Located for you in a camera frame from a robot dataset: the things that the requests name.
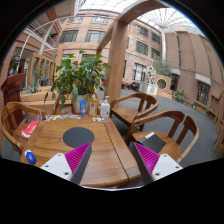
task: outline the red object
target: red object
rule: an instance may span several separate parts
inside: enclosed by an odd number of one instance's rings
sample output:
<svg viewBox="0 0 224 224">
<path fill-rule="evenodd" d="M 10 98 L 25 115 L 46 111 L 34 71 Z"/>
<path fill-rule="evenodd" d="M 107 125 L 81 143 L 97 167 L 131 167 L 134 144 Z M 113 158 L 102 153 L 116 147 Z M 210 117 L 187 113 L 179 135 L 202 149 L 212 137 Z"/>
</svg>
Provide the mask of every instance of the red object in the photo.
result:
<svg viewBox="0 0 224 224">
<path fill-rule="evenodd" d="M 29 138 L 39 122 L 40 121 L 31 121 L 29 126 L 25 130 L 22 130 L 22 136 L 24 138 Z"/>
</svg>

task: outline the black disk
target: black disk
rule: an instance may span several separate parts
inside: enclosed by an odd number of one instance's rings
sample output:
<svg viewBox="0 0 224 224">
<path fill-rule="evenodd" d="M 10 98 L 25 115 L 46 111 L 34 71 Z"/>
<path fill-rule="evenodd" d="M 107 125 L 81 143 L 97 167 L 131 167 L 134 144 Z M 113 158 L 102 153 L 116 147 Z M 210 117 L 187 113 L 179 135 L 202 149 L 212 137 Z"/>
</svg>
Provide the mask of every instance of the black disk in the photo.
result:
<svg viewBox="0 0 224 224">
<path fill-rule="evenodd" d="M 63 141 L 66 145 L 77 148 L 88 142 L 92 143 L 94 141 L 94 134 L 86 128 L 71 128 L 64 133 Z"/>
</svg>

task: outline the white sculpture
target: white sculpture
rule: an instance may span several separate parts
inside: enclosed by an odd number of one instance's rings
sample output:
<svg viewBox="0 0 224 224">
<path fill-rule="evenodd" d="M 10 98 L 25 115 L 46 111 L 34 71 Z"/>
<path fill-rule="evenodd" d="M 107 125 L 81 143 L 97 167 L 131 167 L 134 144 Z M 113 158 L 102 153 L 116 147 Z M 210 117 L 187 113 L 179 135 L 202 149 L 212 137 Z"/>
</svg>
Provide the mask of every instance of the white sculpture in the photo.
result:
<svg viewBox="0 0 224 224">
<path fill-rule="evenodd" d="M 149 66 L 146 69 L 146 75 L 148 76 L 148 79 L 145 82 L 140 83 L 139 91 L 146 94 L 156 95 L 158 86 L 153 84 L 156 70 L 152 66 Z"/>
<path fill-rule="evenodd" d="M 146 80 L 146 83 L 153 84 L 154 77 L 156 76 L 156 70 L 152 66 L 149 66 L 149 67 L 147 67 L 146 71 L 147 71 L 146 74 L 148 76 L 148 79 Z"/>
</svg>

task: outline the plastic bottle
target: plastic bottle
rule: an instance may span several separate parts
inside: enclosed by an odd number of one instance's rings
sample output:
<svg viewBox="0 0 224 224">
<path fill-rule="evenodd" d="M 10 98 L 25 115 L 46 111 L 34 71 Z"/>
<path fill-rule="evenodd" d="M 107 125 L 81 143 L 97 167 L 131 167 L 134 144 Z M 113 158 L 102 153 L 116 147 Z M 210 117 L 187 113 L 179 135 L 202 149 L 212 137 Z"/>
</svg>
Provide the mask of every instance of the plastic bottle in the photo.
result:
<svg viewBox="0 0 224 224">
<path fill-rule="evenodd" d="M 107 101 L 107 98 L 109 96 L 105 96 L 105 100 L 104 100 L 104 103 L 101 103 L 101 106 L 100 106 L 100 116 L 101 117 L 109 117 L 110 115 L 110 104 L 108 103 Z"/>
<path fill-rule="evenodd" d="M 81 112 L 81 117 L 85 117 L 86 115 L 86 100 L 80 100 L 80 112 Z"/>
<path fill-rule="evenodd" d="M 97 99 L 95 94 L 92 95 L 92 98 L 89 100 L 89 115 L 91 117 L 94 117 L 97 115 Z"/>
</svg>

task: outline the skylight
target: skylight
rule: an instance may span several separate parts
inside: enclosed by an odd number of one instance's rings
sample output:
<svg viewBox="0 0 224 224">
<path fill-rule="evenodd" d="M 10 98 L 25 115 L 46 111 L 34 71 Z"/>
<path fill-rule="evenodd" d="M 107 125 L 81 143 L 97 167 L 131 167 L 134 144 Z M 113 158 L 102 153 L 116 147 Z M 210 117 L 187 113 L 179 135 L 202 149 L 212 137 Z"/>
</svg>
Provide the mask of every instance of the skylight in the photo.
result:
<svg viewBox="0 0 224 224">
<path fill-rule="evenodd" d="M 137 1 L 138 0 L 86 0 L 81 10 L 95 9 L 121 13 L 126 7 Z M 145 13 L 137 19 L 149 24 L 158 31 L 161 31 L 161 27 L 165 28 L 165 32 L 175 30 L 175 27 L 185 27 L 187 31 L 202 34 L 194 23 L 173 8 L 156 9 Z"/>
</svg>

